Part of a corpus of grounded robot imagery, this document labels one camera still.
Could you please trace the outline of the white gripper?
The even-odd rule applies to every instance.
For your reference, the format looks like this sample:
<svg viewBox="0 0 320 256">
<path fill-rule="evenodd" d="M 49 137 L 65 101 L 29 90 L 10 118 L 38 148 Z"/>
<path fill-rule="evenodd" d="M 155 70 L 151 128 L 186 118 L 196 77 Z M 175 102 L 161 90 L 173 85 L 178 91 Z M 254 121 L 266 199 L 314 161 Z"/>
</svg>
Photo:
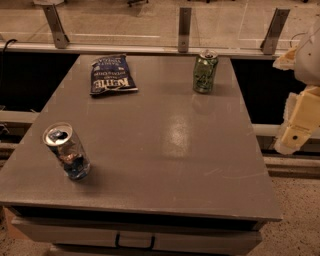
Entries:
<svg viewBox="0 0 320 256">
<path fill-rule="evenodd" d="M 285 103 L 284 121 L 274 148 L 289 155 L 298 151 L 320 127 L 320 19 L 300 40 L 298 48 L 292 47 L 278 57 L 273 67 L 294 69 L 295 78 L 309 85 L 299 94 L 290 93 Z"/>
</svg>

